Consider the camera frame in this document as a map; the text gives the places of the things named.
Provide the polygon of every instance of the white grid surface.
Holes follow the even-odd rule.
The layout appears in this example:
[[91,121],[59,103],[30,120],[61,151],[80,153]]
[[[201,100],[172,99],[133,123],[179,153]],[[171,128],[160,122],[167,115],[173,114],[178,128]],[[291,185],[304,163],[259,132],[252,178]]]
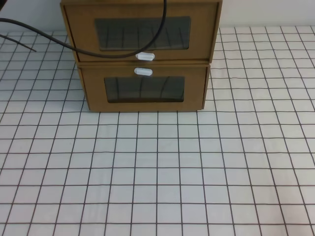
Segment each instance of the white grid surface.
[[0,235],[314,236],[314,31],[222,28],[203,111],[103,114],[7,34],[38,52],[0,41]]

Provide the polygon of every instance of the white drawer handle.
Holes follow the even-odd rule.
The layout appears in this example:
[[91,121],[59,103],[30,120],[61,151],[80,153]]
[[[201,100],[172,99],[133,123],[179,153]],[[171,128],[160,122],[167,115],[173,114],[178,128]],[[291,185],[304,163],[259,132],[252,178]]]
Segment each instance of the white drawer handle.
[[146,68],[135,68],[134,72],[137,75],[151,76],[153,74],[153,70]]
[[153,53],[138,53],[136,54],[138,60],[152,61],[156,56]]

